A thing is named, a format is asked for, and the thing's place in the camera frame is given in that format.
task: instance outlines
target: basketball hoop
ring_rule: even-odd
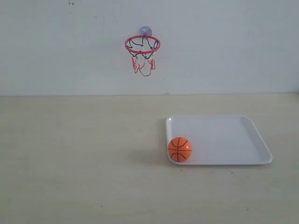
[[[156,68],[154,54],[159,50],[160,46],[160,41],[150,35],[132,36],[126,40],[125,47],[132,56],[132,65],[135,74],[139,71],[144,77],[150,76],[151,71]],[[150,67],[150,70],[145,75],[144,70],[147,65]]]

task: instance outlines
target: mini basketball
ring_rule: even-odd
[[[184,137],[177,137],[168,144],[168,155],[176,162],[183,162],[190,158],[191,142]]]

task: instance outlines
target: white wall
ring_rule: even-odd
[[[2,0],[0,95],[299,91],[298,0]],[[152,27],[148,78],[124,41]]]

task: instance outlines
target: table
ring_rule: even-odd
[[[168,160],[166,117],[219,114],[252,118],[273,162]],[[294,224],[298,187],[299,94],[0,98],[0,223]]]

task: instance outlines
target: white tray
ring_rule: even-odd
[[[189,139],[192,155],[185,162],[173,161],[168,156],[177,165],[272,162],[272,154],[262,136],[253,121],[245,116],[173,116],[166,119],[167,145],[179,136]]]

